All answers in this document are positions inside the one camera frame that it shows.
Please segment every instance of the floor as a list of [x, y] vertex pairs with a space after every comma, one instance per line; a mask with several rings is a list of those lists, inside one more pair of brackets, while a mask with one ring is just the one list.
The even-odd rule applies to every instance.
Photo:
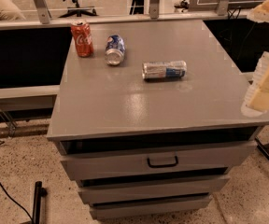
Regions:
[[[46, 138], [49, 119], [20, 121], [15, 135], [0, 124], [0, 182], [8, 194], [30, 213], [34, 185], [42, 181], [48, 195], [42, 199], [42, 223], [136, 224], [136, 223], [269, 223], [269, 162], [256, 148], [229, 173], [231, 179], [205, 209], [106, 221], [92, 220], [89, 206], [78, 197], [78, 187], [60, 164], [60, 154]], [[269, 143], [269, 126], [259, 134]], [[0, 224], [23, 223], [29, 218], [0, 188]]]

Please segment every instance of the blue can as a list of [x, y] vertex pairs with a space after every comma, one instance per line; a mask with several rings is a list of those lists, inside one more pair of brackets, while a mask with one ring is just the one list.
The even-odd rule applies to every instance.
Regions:
[[106, 63], [118, 65], [123, 62], [125, 54], [124, 41], [119, 35], [111, 35], [106, 44]]

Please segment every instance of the silver can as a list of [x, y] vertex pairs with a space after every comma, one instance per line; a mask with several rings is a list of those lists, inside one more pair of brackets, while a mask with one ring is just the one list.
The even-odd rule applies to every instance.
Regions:
[[184, 77], [187, 65], [184, 61], [143, 63], [143, 79]]
[[125, 54], [124, 41], [119, 35], [111, 35], [106, 44], [106, 63], [118, 65], [123, 62]]

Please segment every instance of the red can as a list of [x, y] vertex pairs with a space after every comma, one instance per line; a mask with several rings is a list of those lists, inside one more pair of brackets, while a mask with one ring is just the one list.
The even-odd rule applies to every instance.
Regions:
[[91, 56], [94, 49], [90, 25], [87, 22], [75, 21], [71, 24], [71, 33], [75, 40], [78, 56]]

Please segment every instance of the drawer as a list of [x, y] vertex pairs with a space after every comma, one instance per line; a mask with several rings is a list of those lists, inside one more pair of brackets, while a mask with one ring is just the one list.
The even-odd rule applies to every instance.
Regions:
[[114, 217], [130, 217], [147, 214], [186, 211], [207, 207], [210, 202], [208, 195], [167, 200], [147, 201], [138, 203], [105, 204], [92, 207], [90, 213], [93, 219], [108, 219]]
[[229, 180], [227, 175], [174, 178], [148, 182], [93, 186], [79, 189], [85, 204], [113, 203], [161, 197], [211, 193], [220, 190]]
[[247, 141], [75, 154], [61, 163], [71, 180], [171, 173], [239, 165], [255, 146]]

